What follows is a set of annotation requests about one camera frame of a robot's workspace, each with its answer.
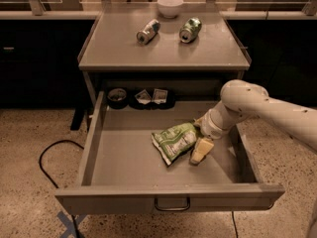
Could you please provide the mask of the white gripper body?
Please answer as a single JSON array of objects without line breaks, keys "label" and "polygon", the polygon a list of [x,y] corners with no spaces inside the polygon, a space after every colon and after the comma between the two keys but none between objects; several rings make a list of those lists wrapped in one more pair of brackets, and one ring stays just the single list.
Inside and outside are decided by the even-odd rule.
[{"label": "white gripper body", "polygon": [[239,113],[230,110],[220,101],[202,116],[200,131],[205,137],[220,139],[230,132],[238,120]]}]

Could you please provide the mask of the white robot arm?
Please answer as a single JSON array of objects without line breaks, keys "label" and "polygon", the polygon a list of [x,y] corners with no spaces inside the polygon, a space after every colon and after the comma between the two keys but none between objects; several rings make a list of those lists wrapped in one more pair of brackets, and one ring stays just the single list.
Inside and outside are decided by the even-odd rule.
[{"label": "white robot arm", "polygon": [[204,141],[213,147],[214,140],[221,139],[234,126],[253,116],[265,120],[317,155],[316,109],[272,98],[260,85],[233,79],[222,86],[220,101],[194,120],[202,138],[197,141],[190,162],[198,165],[211,151],[202,146]]}]

